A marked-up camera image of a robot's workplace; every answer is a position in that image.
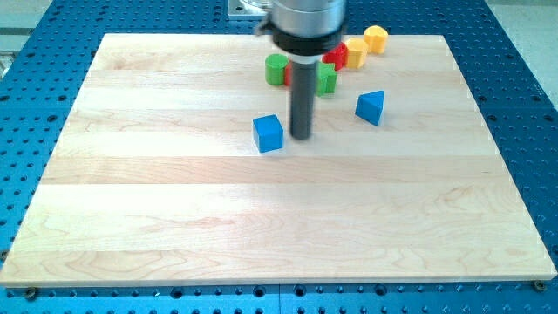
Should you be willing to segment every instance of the colored block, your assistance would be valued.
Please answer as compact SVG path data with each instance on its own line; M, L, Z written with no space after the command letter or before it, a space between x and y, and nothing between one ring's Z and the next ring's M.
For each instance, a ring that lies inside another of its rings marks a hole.
M384 109L384 91L369 92L358 96L355 114L377 126Z
M345 43L340 43L334 50L324 54L322 61L335 64L335 71L343 69L347 62L347 46Z
M274 53L265 58L265 80L270 85L283 85L285 80L285 67L289 58L282 54Z
M317 86L316 95L323 96L326 93L334 93L337 83L337 73L335 65L319 62L317 65Z
M362 38L349 38L345 45L347 46L347 62L346 67L350 69L360 69L366 61L368 54L368 44Z
M364 31L364 41L368 44L368 52L384 53L387 37L387 31L380 26L367 28Z
M292 79L292 68L293 64L290 62L287 64L287 66L285 66L285 86L290 86L290 81Z
M254 119L252 133L260 153L282 147L282 126L275 114Z

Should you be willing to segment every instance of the wooden tabletop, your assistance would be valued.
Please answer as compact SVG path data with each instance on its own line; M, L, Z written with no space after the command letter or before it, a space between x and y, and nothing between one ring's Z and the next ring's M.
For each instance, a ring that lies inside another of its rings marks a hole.
M8 287L550 279L440 36L391 36L289 137L268 37L105 35L0 282ZM385 91L380 126L357 117ZM253 118L284 148L258 153Z

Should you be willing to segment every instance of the wooden plank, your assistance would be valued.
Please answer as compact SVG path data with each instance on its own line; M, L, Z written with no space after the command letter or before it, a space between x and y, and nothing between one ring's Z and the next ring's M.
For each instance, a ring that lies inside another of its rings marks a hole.
M393 36L287 121L269 38L106 35L0 273L9 287L550 279L446 42ZM378 127L357 96L386 92Z

